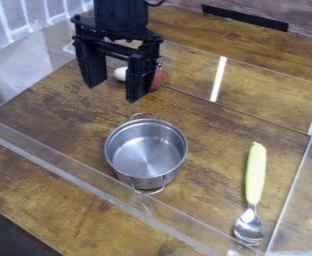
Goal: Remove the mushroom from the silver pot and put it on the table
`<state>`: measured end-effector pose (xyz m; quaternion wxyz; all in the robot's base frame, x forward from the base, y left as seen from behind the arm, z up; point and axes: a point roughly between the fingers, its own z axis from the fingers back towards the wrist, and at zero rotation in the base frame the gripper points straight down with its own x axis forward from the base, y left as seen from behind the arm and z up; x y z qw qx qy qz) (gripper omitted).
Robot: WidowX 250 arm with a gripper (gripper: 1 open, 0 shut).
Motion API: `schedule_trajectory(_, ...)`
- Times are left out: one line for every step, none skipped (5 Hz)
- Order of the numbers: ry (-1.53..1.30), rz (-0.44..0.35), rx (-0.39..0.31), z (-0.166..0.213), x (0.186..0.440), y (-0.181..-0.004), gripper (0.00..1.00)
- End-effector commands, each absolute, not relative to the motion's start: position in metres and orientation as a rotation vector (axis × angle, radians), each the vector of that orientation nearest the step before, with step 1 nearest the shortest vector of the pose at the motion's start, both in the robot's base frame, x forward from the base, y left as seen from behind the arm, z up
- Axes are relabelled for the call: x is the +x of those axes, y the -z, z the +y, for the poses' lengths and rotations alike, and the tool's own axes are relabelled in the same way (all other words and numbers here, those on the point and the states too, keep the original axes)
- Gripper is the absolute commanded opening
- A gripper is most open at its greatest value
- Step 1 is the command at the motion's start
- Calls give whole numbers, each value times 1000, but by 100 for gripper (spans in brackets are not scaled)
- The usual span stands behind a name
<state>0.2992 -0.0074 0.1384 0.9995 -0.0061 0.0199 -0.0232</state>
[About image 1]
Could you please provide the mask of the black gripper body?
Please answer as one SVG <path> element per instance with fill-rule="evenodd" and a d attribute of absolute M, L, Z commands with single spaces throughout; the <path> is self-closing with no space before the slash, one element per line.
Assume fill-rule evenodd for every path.
<path fill-rule="evenodd" d="M 130 57 L 131 48 L 119 46 L 118 40 L 128 43 L 139 41 L 139 52 L 144 52 L 156 60 L 160 59 L 163 37 L 148 29 L 150 9 L 159 7 L 164 0 L 94 0 L 94 15 L 75 15 L 75 39 L 94 43 L 98 51 L 107 55 Z"/>

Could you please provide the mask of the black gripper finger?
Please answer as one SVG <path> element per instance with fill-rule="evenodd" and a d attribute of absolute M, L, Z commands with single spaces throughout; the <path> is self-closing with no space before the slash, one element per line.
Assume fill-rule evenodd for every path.
<path fill-rule="evenodd" d="M 151 92 L 158 63 L 147 53 L 136 52 L 128 59 L 128 71 L 126 81 L 127 100 L 138 101 Z"/>
<path fill-rule="evenodd" d="M 86 43 L 79 38 L 75 39 L 74 46 L 83 80 L 94 88 L 107 80 L 106 55 L 98 51 L 94 43 Z"/>

